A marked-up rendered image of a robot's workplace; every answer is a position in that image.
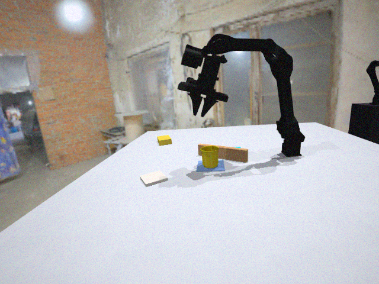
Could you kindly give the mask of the tan wooden bar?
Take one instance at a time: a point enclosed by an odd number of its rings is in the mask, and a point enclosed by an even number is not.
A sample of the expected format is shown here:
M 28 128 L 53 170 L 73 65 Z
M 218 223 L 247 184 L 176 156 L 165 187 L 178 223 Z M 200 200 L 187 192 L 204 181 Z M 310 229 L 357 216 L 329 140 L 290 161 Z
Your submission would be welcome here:
M 211 144 L 198 144 L 198 155 L 202 156 L 200 148 L 204 146 L 217 146 Z M 248 160 L 248 149 L 236 148 L 236 147 L 226 147 L 226 146 L 217 146 L 219 147 L 219 159 L 232 160 L 237 162 L 247 162 Z

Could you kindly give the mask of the yellow rectangular block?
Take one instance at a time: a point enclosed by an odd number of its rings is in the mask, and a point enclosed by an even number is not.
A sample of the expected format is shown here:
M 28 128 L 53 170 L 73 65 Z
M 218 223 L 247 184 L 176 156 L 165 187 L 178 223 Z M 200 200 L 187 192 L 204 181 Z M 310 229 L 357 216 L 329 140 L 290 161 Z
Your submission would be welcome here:
M 172 140 L 168 135 L 158 136 L 157 139 L 160 146 L 172 144 Z

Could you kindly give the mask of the yellow cup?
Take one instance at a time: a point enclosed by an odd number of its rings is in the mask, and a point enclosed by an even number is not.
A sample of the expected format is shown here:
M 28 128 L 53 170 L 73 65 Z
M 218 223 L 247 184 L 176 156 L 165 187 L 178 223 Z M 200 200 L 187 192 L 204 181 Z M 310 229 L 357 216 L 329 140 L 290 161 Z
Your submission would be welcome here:
M 204 146 L 200 148 L 202 152 L 203 166 L 206 168 L 215 168 L 219 164 L 219 147 Z

